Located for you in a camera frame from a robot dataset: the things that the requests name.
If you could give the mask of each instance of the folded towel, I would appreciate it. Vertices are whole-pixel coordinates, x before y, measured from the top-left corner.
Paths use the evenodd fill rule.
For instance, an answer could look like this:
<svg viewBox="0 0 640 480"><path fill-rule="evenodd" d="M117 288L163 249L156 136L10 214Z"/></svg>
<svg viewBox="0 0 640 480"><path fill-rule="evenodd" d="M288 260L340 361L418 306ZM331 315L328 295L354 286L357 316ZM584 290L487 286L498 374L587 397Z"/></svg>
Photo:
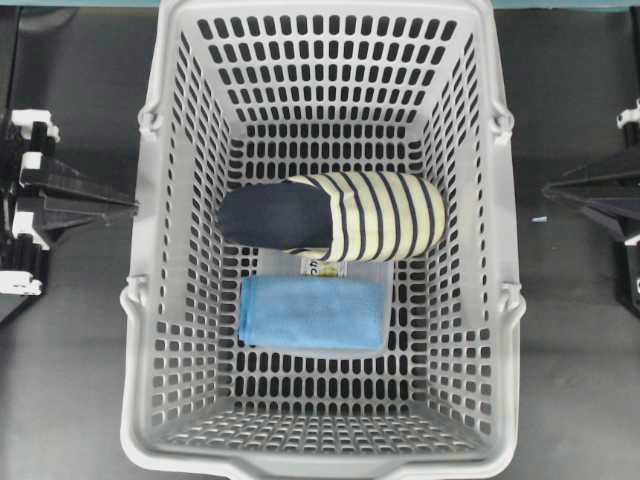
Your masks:
<svg viewBox="0 0 640 480"><path fill-rule="evenodd" d="M238 337L291 349L382 348L380 284L319 277L242 279Z"/></svg>

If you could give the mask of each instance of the blue cloth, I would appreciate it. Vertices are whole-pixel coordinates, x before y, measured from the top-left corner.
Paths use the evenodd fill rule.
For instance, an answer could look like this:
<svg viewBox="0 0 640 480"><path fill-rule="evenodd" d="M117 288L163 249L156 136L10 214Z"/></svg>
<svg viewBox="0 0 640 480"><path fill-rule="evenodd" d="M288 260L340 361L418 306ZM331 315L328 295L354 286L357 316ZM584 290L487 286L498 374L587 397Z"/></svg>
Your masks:
<svg viewBox="0 0 640 480"><path fill-rule="evenodd" d="M327 277L242 279L238 337L290 349L369 349L383 345L382 285Z"/></svg>

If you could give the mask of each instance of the slipper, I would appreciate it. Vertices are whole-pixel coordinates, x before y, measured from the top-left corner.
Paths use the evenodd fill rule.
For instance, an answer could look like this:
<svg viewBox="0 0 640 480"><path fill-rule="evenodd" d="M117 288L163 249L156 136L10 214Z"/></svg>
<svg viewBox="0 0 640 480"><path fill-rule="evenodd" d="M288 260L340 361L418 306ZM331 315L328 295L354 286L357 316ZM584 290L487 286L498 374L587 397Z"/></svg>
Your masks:
<svg viewBox="0 0 640 480"><path fill-rule="evenodd" d="M440 193L415 175L333 172L259 187L250 203L236 196L257 187L223 201L218 220L228 239L325 262L384 262L423 256L444 232Z"/></svg>

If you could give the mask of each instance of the plastic container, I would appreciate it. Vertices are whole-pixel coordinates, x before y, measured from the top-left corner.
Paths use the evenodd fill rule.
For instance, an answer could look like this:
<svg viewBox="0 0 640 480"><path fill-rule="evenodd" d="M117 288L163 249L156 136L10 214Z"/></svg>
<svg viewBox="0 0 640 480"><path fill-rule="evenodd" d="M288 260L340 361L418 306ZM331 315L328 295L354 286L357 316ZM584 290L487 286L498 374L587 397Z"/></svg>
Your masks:
<svg viewBox="0 0 640 480"><path fill-rule="evenodd" d="M338 267L340 273L337 277L344 277L352 280L362 280L365 282L382 285L385 292L385 316L380 324L382 338L389 337L389 324L391 323L391 310L393 298L393 263L392 262L340 262ZM285 275L296 276L311 274L309 261L303 257L289 255L278 250L266 248L258 249L257 275ZM381 351L372 352L370 350L359 349L317 349L317 350L290 350L284 352L289 355L310 358L327 359L348 359L348 358L370 358L378 356Z"/></svg>
<svg viewBox="0 0 640 480"><path fill-rule="evenodd" d="M492 14L480 0L162 4L121 296L134 462L416 480L509 463L525 304ZM258 251L226 244L214 212L239 186L327 169L423 176L445 200L444 237L394 264L375 358L242 346L240 278Z"/></svg>

